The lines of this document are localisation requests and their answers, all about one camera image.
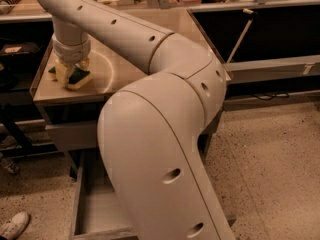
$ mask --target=drawer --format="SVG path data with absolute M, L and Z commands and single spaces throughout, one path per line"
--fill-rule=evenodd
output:
M 59 151 L 98 146 L 97 121 L 47 125 L 45 129 Z
M 76 239 L 138 240 L 96 149 L 80 152 L 70 234 Z

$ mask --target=white shoe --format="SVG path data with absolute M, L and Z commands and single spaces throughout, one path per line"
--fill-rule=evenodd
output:
M 22 234 L 29 223 L 29 215 L 26 212 L 19 212 L 11 220 L 0 228 L 0 236 L 7 240 L 14 240 Z

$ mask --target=cabinet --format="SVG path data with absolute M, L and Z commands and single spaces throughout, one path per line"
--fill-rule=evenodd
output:
M 48 142 L 34 145 L 19 126 L 43 124 L 29 90 L 50 43 L 51 20 L 0 17 L 0 33 L 0 122 L 18 147 L 4 145 L 2 152 L 27 155 L 54 151 L 54 145 Z
M 257 13 L 247 32 L 249 8 Z M 193 15 L 230 73 L 232 84 L 320 75 L 319 0 L 193 8 Z M 244 38 L 232 60 L 230 54 Z
M 208 48 L 204 37 L 184 8 L 127 12 L 171 28 Z M 145 76 L 108 47 L 92 37 L 91 40 L 89 69 L 93 79 L 78 91 L 67 90 L 58 82 L 52 81 L 47 71 L 54 66 L 56 55 L 51 52 L 36 84 L 33 99 L 46 121 L 46 131 L 58 150 L 70 157 L 75 171 L 77 161 L 69 151 L 97 147 L 96 122 L 106 100 L 120 88 Z

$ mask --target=speckled floor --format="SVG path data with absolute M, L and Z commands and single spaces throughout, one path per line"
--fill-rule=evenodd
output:
M 19 240 L 66 240 L 70 234 L 75 181 L 61 154 L 19 159 L 19 175 L 0 171 L 0 223 L 26 211 L 30 224 Z
M 238 240 L 320 239 L 320 92 L 261 101 L 227 100 L 206 168 Z M 50 154 L 0 171 L 0 223 L 32 216 L 21 240 L 66 240 L 75 181 Z
M 226 101 L 207 172 L 237 239 L 320 239 L 320 93 Z

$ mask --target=cable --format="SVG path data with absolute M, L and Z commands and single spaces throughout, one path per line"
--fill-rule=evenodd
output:
M 253 97 L 255 97 L 259 100 L 264 100 L 264 101 L 269 101 L 274 98 L 289 98 L 290 97 L 289 93 L 287 93 L 287 92 L 276 92 L 275 94 L 261 93 L 261 95 L 265 96 L 266 98 L 259 96 L 259 94 L 252 94 Z

